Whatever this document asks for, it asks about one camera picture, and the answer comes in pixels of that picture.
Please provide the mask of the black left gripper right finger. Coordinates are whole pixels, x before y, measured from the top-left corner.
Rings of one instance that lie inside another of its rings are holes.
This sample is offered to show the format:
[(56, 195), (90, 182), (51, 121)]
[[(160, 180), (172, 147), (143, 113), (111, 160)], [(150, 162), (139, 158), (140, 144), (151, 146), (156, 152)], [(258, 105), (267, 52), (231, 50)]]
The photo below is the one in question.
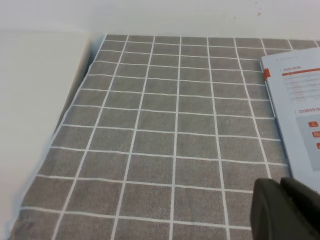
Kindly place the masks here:
[(320, 239), (320, 195), (291, 177), (282, 177), (280, 186), (293, 205), (293, 213), (314, 240)]

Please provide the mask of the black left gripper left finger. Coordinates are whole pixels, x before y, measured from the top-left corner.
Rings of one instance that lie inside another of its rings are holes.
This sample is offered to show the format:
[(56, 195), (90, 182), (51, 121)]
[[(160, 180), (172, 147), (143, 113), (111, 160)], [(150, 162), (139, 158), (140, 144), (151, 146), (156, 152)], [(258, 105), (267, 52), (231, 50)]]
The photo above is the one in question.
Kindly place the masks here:
[(250, 225), (254, 240), (310, 240), (312, 237), (293, 212), (279, 182), (258, 178), (254, 182)]

